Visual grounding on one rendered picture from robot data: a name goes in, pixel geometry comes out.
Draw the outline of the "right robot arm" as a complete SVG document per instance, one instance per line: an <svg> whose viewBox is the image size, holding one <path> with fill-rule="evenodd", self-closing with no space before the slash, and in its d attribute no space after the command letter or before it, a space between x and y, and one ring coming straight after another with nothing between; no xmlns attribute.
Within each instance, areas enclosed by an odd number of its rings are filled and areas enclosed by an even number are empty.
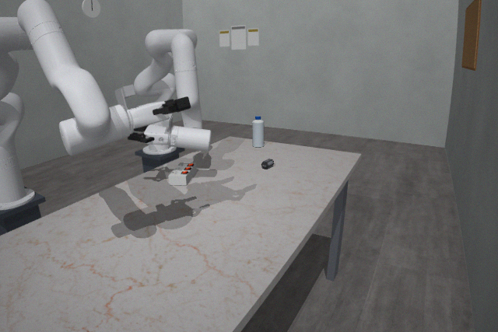
<svg viewBox="0 0 498 332"><path fill-rule="evenodd" d="M125 98L135 95L133 84L116 89L118 105L109 107L95 78L80 68L52 7L44 0L26 0L17 17L0 17L0 210L35 197L24 187L15 146L25 107L10 93L19 64L9 52L24 50L34 50L51 88L64 96L75 116L59 124L69 155L127 138L131 130Z"/></svg>

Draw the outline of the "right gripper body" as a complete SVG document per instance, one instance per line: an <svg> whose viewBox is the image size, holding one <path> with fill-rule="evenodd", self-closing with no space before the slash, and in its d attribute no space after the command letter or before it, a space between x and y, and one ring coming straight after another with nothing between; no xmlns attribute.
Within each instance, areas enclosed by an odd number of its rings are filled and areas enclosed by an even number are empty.
<svg viewBox="0 0 498 332"><path fill-rule="evenodd" d="M165 105L165 102L147 103L141 106L129 109L127 108L128 118L131 125L130 134L133 133L135 128L169 120L170 117L166 114L153 115L153 110L163 108L162 104Z"/></svg>

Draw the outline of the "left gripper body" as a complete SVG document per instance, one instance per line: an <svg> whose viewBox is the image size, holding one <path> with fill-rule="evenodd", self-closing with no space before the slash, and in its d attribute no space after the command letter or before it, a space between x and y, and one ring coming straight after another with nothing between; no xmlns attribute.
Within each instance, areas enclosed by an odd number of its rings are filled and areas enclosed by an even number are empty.
<svg viewBox="0 0 498 332"><path fill-rule="evenodd" d="M154 140L145 144L150 145L170 145L170 128L162 127L159 125L149 125L144 135L146 138L154 137Z"/></svg>

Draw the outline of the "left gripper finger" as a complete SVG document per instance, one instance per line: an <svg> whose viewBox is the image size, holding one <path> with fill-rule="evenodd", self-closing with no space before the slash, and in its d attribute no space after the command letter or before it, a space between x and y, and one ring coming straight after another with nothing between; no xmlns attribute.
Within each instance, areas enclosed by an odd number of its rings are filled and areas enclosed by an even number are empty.
<svg viewBox="0 0 498 332"><path fill-rule="evenodd" d="M141 128L136 128L136 129L134 129L134 131L141 131L141 132L143 132L143 131L145 131L145 130L146 130L146 128L147 128L147 127L148 127L148 126L141 127Z"/></svg>
<svg viewBox="0 0 498 332"><path fill-rule="evenodd" d="M129 135L128 140L148 143L148 142L153 141L154 137L146 138L146 135L144 135L144 133L138 134L138 133L134 132L133 134Z"/></svg>

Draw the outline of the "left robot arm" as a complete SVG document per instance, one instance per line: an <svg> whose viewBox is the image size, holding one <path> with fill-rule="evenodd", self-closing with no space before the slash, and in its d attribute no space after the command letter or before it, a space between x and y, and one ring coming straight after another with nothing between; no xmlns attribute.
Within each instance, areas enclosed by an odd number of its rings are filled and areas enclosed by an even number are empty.
<svg viewBox="0 0 498 332"><path fill-rule="evenodd" d="M153 30L146 36L146 50L153 57L153 61L136 77L135 93L144 97L160 96L154 102L156 103L170 100L177 90L178 99L188 96L191 109L181 111L183 127L173 126L171 128L173 114L167 114L170 117L169 120L155 123L155 125L170 127L170 145L149 144L143 149L145 154L166 154L175 151L177 147L205 151L210 148L212 132L202 129L195 58L196 45L197 36L193 30ZM169 73L173 62L174 75Z"/></svg>

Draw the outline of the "white power strip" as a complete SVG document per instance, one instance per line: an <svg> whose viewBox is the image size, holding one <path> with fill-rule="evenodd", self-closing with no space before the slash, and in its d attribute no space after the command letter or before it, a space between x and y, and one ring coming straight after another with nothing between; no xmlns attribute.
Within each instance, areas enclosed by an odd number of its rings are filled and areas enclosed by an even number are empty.
<svg viewBox="0 0 498 332"><path fill-rule="evenodd" d="M187 186L191 178L195 175L197 169L210 170L205 168L196 168L196 163L179 163L168 176L169 185Z"/></svg>

